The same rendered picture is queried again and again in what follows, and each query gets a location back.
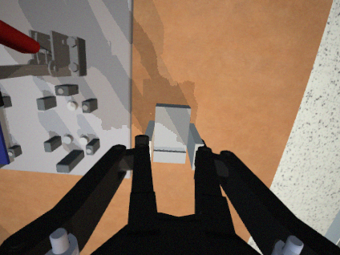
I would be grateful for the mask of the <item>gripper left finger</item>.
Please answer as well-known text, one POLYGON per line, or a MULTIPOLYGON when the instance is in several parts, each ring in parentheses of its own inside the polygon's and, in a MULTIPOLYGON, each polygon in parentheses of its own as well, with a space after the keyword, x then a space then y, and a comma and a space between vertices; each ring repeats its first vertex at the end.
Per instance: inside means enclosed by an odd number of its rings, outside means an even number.
POLYGON ((132 168, 124 255, 164 255, 152 181, 154 135, 149 120, 134 148, 112 146, 54 208, 5 239, 0 255, 80 255, 132 168))

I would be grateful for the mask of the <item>grey fixture plate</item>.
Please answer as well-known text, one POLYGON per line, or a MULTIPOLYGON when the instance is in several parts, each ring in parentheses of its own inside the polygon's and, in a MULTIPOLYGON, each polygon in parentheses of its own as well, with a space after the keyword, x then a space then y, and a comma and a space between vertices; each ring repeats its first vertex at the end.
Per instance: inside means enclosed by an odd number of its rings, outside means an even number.
POLYGON ((84 176, 114 145, 132 148, 132 47, 134 0, 0 0, 0 20, 29 36, 28 30, 50 30, 85 40, 87 76, 23 76, 0 79, 10 146, 22 154, 0 169, 84 176), (55 86, 79 85, 79 93, 55 95, 55 86), (40 111, 36 99, 55 96, 57 107, 40 111), (97 99, 98 109, 83 113, 82 102, 97 99), (69 102, 79 107, 70 111, 69 102), (70 144, 63 137, 72 135, 70 144), (43 142, 61 136, 62 145, 45 152, 43 142), (100 148, 87 155, 79 139, 99 139, 100 148), (84 158, 70 173, 56 164, 72 150, 84 158))

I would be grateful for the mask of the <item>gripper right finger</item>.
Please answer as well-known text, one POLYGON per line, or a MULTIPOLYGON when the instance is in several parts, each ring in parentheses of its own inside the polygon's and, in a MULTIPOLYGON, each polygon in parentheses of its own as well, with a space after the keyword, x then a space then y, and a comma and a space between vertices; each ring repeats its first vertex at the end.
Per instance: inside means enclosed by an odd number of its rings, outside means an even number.
POLYGON ((298 219, 233 152, 213 153, 194 123, 187 150, 203 255, 244 255, 226 196, 263 255, 340 255, 336 244, 298 219))

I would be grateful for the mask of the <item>blue rectangular block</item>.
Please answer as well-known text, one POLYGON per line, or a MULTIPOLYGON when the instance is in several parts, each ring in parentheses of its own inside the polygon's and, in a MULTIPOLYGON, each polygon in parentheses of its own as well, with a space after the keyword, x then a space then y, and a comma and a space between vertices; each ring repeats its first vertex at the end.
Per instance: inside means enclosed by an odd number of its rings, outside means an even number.
POLYGON ((14 158, 8 155, 8 148, 11 148, 10 139, 6 129, 3 110, 0 108, 0 164, 10 164, 14 161, 14 158))

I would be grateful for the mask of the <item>grey toggle clamp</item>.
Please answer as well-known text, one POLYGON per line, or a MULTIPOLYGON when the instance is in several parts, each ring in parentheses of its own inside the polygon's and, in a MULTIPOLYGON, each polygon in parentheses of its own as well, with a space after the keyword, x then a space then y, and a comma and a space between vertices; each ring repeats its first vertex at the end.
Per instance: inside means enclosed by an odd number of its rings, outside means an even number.
POLYGON ((85 40, 77 36, 52 30, 50 35, 29 30, 27 36, 0 20, 0 44, 32 57, 27 64, 0 66, 0 79, 87 76, 85 40))

